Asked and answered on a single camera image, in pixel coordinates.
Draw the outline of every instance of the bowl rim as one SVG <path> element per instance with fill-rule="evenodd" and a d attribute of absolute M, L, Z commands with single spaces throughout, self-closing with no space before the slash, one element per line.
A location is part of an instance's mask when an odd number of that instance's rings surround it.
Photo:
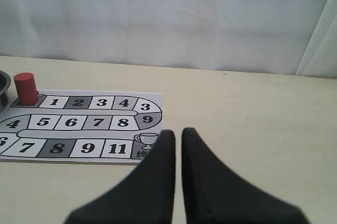
<path fill-rule="evenodd" d="M 7 91 L 7 89 L 11 85 L 11 78 L 7 73 L 3 72 L 2 70 L 0 70 L 0 75 L 4 76 L 6 80 L 4 87 L 0 89 L 0 95 L 2 95 Z"/>

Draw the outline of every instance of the printed number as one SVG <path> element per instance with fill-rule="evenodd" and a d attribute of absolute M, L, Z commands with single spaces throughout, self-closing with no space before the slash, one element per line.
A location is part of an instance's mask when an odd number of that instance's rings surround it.
<path fill-rule="evenodd" d="M 65 122 L 65 125 L 67 127 L 73 127 L 77 124 L 77 119 L 76 118 L 71 118 Z"/>
<path fill-rule="evenodd" d="M 0 146 L 5 145 L 6 140 L 8 140 L 8 137 L 0 137 Z"/>
<path fill-rule="evenodd" d="M 98 102 L 99 103 L 97 103 L 96 105 L 102 107 L 106 105 L 107 99 L 99 99 Z"/>
<path fill-rule="evenodd" d="M 128 125 L 128 119 L 120 119 L 120 122 L 117 124 L 120 127 L 126 127 Z"/>
<path fill-rule="evenodd" d="M 144 123 L 151 123 L 152 121 L 153 121 L 153 118 L 151 116 L 143 116 Z"/>
<path fill-rule="evenodd" d="M 95 145 L 94 144 L 84 144 L 82 146 L 82 153 L 90 153 L 95 149 Z"/>
<path fill-rule="evenodd" d="M 45 126 L 45 125 L 47 125 L 49 123 L 49 120 L 50 120 L 50 118 L 41 118 L 38 121 L 37 125 L 39 125 L 39 126 Z"/>
<path fill-rule="evenodd" d="M 12 123 L 6 124 L 6 126 L 9 126 L 9 128 L 16 128 L 19 125 L 20 120 L 15 120 Z"/>
<path fill-rule="evenodd" d="M 110 146 L 111 146 L 111 150 L 109 154 L 116 154 L 117 144 L 111 144 Z M 118 152 L 118 154 L 125 154 L 125 146 L 126 146 L 125 144 L 120 145 L 121 150 L 120 152 Z"/>
<path fill-rule="evenodd" d="M 127 107 L 129 104 L 128 104 L 128 99 L 125 99 L 123 100 L 120 105 L 123 105 L 123 107 Z"/>
<path fill-rule="evenodd" d="M 58 99 L 53 99 L 53 102 L 51 103 L 51 106 L 55 106 L 57 102 L 58 102 Z"/>
<path fill-rule="evenodd" d="M 25 142 L 24 144 L 22 144 L 23 146 L 27 146 L 26 148 L 23 148 L 22 150 L 20 150 L 20 153 L 26 152 L 29 148 L 31 148 L 35 143 L 34 142 Z"/>
<path fill-rule="evenodd" d="M 150 109 L 150 105 L 149 104 L 142 104 L 141 110 L 149 110 L 149 109 Z"/>
<path fill-rule="evenodd" d="M 96 123 L 94 124 L 94 126 L 98 126 L 102 121 L 104 121 L 104 119 L 94 119 L 94 121 L 96 121 Z"/>
<path fill-rule="evenodd" d="M 49 151 L 50 153 L 61 153 L 63 151 L 65 144 L 54 144 L 53 148 Z"/>
<path fill-rule="evenodd" d="M 83 102 L 84 102 L 83 99 L 76 99 L 75 103 L 73 104 L 73 106 L 82 106 Z"/>

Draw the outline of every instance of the black object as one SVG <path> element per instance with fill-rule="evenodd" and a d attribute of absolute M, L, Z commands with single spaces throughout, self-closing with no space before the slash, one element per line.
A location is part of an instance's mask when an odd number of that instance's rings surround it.
<path fill-rule="evenodd" d="M 8 97 L 6 91 L 11 84 L 11 78 L 9 75 L 0 70 L 0 112 L 6 107 L 8 103 Z"/>
<path fill-rule="evenodd" d="M 175 138 L 161 131 L 146 158 L 116 187 L 74 210 L 66 224 L 169 224 L 175 189 Z"/>
<path fill-rule="evenodd" d="M 194 128 L 182 135 L 187 224 L 308 224 L 302 211 L 261 191 L 224 165 Z"/>

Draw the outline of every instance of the white table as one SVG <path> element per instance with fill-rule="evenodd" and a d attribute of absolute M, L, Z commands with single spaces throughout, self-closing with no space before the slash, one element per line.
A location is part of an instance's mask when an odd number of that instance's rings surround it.
<path fill-rule="evenodd" d="M 195 127 L 239 175 L 295 205 L 312 223 L 335 223 L 337 80 L 256 73 L 0 57 L 11 77 L 32 72 L 38 89 L 164 94 L 164 128 L 177 139 L 173 223 L 184 223 L 180 137 Z M 16 98 L 14 84 L 8 90 Z M 0 162 L 1 223 L 62 223 L 75 207 L 134 166 Z"/>

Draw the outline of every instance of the gray bowl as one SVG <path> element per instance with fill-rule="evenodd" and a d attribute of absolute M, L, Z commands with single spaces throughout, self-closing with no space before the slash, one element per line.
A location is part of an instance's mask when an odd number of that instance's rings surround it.
<path fill-rule="evenodd" d="M 6 95 L 6 91 L 11 85 L 10 76 L 0 70 L 0 112 L 4 110 L 4 108 L 8 104 L 8 97 Z"/>

